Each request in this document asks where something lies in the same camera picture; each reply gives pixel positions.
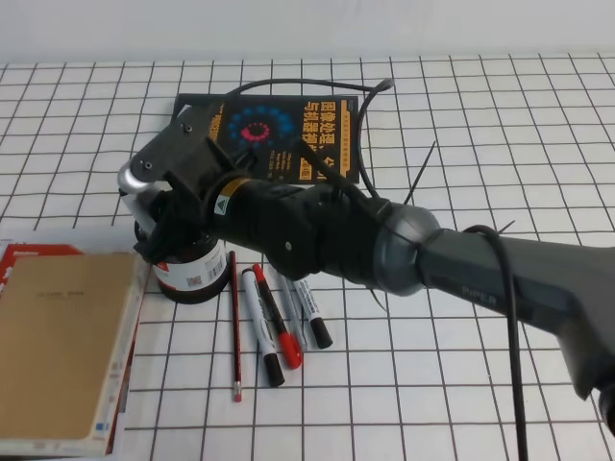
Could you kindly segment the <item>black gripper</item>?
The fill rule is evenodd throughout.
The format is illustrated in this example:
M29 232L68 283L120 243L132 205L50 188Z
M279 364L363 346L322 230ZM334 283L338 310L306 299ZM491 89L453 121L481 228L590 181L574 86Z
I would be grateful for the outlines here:
M255 166L254 148L242 147L231 154L227 154L214 141L212 142L219 151L218 160L223 165L223 170L213 178L212 182L205 187L201 187L197 193L182 187L173 187L166 181L158 181L168 183L171 188L163 191L165 202L163 213L152 233L160 234L166 230L177 230L206 234L208 229L208 200L214 187L222 179L232 177L239 171L249 171Z

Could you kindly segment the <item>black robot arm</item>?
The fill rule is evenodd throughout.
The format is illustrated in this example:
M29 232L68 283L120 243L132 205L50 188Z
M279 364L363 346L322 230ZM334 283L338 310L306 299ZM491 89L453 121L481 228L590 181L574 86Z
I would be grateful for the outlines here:
M201 233L264 254L290 279L324 272L397 296L434 288L554 335L577 395L614 422L614 252L442 228L418 206L369 198L304 141L310 188L257 180L209 139L150 142L128 165L138 190L171 188L143 253L161 260Z

